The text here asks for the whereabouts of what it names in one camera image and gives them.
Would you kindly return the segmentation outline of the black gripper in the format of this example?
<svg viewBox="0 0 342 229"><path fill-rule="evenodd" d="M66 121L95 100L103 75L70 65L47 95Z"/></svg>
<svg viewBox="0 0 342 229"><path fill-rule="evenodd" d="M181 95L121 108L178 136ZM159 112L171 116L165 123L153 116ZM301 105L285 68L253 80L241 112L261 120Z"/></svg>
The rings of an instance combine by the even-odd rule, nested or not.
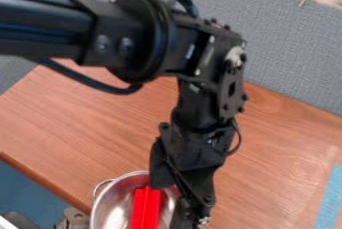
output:
<svg viewBox="0 0 342 229"><path fill-rule="evenodd" d="M211 131L185 131L162 123L161 136L150 154L150 185L154 189L177 187L179 196L171 213L170 229L199 229L210 222L217 202L214 174L235 152L231 124Z"/></svg>

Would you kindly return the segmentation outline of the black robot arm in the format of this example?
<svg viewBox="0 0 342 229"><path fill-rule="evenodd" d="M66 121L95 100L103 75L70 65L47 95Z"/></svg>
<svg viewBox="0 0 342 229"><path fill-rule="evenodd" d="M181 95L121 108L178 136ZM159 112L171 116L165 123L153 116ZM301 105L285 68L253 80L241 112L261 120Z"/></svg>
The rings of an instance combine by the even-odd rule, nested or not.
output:
<svg viewBox="0 0 342 229"><path fill-rule="evenodd" d="M150 154L151 187L181 192L170 229L209 223L214 174L242 144L245 47L193 0L0 0L2 55L117 95L177 79L178 103Z"/></svg>

